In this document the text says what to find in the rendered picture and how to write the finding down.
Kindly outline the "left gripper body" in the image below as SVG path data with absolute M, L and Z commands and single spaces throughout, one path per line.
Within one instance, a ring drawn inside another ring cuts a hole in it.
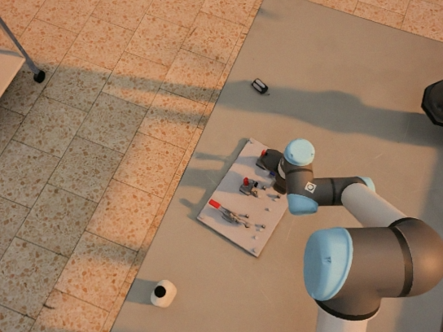
M 280 151 L 268 148 L 261 158 L 261 163 L 264 165 L 265 168 L 270 170 L 272 173 L 275 173 L 276 182 L 274 183 L 273 189 L 278 193 L 285 195 L 287 193 L 285 175 L 280 166 L 282 156 L 283 153 L 281 153 Z

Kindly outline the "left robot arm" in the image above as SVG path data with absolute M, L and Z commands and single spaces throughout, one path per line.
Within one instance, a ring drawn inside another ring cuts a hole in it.
M 366 332 L 382 298 L 422 295 L 439 283 L 443 241 L 378 196 L 369 177 L 314 178 L 313 159 L 305 139 L 284 149 L 289 212 L 308 216 L 318 207 L 344 206 L 363 226 L 319 229 L 306 243 L 305 288 L 319 306 L 315 332 Z

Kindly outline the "white plastic bottle with black cap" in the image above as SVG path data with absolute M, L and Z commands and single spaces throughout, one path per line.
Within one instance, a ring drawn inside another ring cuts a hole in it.
M 168 280 L 161 280 L 151 293 L 151 301 L 156 306 L 168 307 L 175 295 L 172 283 Z

